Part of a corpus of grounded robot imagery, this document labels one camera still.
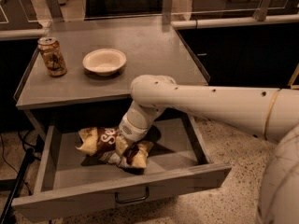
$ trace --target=speckled floor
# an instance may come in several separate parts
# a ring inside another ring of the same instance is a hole
[[[55,219],[52,223],[254,223],[263,170],[275,145],[212,120],[196,121],[212,160],[216,163],[229,162],[233,166],[221,188]],[[18,168],[24,154],[21,141],[16,133],[2,135],[5,157]],[[0,160],[0,168],[2,177],[15,176],[3,160]],[[31,189],[35,184],[37,168],[38,161],[35,161],[25,178]],[[26,188],[22,189],[21,195],[28,195]],[[6,194],[2,193],[0,208],[3,208],[5,199]],[[15,212],[14,215],[17,223],[30,223],[21,214]]]

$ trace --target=crumpled wrapper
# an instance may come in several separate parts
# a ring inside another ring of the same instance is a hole
[[[83,143],[76,149],[86,155],[96,156],[100,161],[119,168],[147,167],[147,157],[153,147],[150,141],[140,141],[131,146],[116,128],[91,127],[79,130],[78,134]]]

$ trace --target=gray table top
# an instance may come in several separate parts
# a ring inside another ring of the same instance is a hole
[[[129,97],[132,80],[145,74],[167,75],[183,85],[206,85],[176,31],[163,24],[162,16],[54,23],[48,36],[58,38],[68,72],[50,77],[38,54],[17,102],[21,110]],[[83,68],[84,56],[103,48],[126,55],[127,64],[119,74],[99,77]]]

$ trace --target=drawer front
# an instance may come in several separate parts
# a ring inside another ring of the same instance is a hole
[[[205,164],[121,181],[44,191],[15,199],[12,206],[32,222],[70,217],[218,188],[230,170],[229,164]]]

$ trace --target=floor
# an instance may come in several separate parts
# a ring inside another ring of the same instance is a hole
[[[73,2],[84,4],[82,0],[69,0],[67,5],[61,6],[65,18],[79,18],[80,9],[77,9],[77,14],[67,9]],[[192,0],[174,0],[173,9],[188,13],[191,4]],[[46,19],[49,15],[40,3],[38,14],[40,19]],[[203,145],[212,160],[216,163],[228,162],[233,167],[221,188],[89,215],[55,219],[51,223],[253,224],[263,170],[276,146],[213,120],[197,118],[196,122],[203,136]],[[29,133],[26,141],[34,144],[36,133]],[[19,169],[24,150],[17,132],[1,133],[0,152],[1,178],[14,178],[16,172],[5,163],[4,158],[15,169]],[[34,189],[38,166],[39,161],[34,161],[24,178],[29,189]],[[28,189],[24,186],[21,196],[26,195]],[[0,210],[3,209],[7,196],[8,192],[0,192]],[[16,223],[30,223],[18,212],[13,215]]]

